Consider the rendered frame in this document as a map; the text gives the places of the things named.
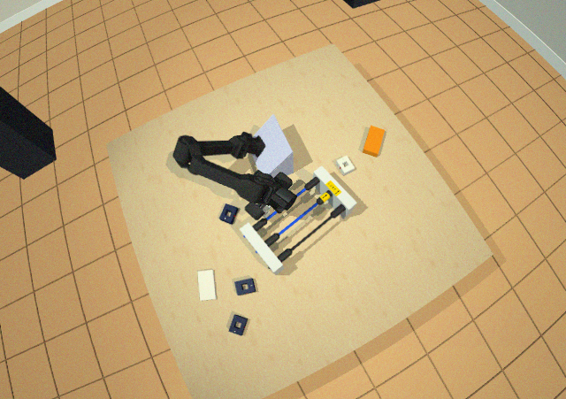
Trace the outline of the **orange rectangular block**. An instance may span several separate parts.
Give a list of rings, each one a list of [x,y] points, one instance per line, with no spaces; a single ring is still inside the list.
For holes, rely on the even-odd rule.
[[[385,130],[371,126],[366,142],[363,146],[363,153],[377,157],[382,143],[382,137]]]

